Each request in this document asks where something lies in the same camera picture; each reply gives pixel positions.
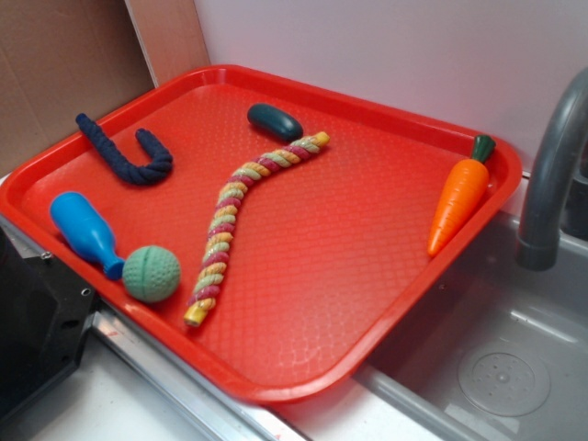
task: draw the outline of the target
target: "green ball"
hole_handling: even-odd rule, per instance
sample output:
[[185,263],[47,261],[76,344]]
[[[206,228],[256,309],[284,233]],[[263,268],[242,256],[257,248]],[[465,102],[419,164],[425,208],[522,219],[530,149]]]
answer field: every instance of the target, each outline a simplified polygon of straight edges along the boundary
[[122,282],[137,300],[145,303],[165,300],[180,283],[180,264],[165,248],[144,246],[131,253],[125,262]]

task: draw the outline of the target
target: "red tray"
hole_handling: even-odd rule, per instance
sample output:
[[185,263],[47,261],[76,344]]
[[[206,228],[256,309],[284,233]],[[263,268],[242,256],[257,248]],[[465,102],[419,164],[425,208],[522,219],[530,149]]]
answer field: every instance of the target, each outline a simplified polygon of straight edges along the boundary
[[[182,317],[219,190],[240,165],[280,146],[248,123],[258,102],[287,111],[305,134],[326,131],[331,142],[247,194],[217,308],[190,328]],[[237,66],[182,75],[98,123],[134,164],[150,161],[135,130],[152,131],[173,154],[173,173],[154,187],[125,184],[77,133],[5,181],[0,211],[190,366],[248,401],[296,400],[347,378],[521,176],[513,149],[497,140],[479,209],[430,259],[441,188],[453,164],[469,156],[474,130]],[[176,294],[139,303],[74,254],[49,215],[65,191],[86,195],[122,257],[148,244],[172,251],[182,266]]]

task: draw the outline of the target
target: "blue plastic toy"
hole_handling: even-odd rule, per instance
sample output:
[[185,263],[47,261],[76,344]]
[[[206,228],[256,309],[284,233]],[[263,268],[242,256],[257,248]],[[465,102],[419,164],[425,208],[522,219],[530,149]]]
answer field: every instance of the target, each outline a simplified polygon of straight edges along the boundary
[[51,218],[72,249],[84,260],[99,263],[111,280],[122,277],[125,261],[115,254],[115,237],[88,199],[76,192],[62,193],[51,203]]

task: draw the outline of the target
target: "green carrot top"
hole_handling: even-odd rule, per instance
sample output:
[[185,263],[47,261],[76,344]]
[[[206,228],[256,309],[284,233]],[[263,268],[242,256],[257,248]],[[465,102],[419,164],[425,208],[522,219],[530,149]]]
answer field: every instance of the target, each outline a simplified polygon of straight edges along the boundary
[[474,138],[474,148],[471,152],[471,159],[484,164],[494,151],[496,142],[488,135],[478,135]]

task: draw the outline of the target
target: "dark green oval toy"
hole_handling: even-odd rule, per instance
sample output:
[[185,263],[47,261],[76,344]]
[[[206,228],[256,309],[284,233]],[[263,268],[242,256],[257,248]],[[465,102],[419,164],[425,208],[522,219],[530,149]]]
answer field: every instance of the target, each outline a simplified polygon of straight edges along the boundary
[[288,113],[269,104],[254,104],[247,112],[247,119],[259,129],[277,136],[280,140],[292,142],[302,138],[302,126]]

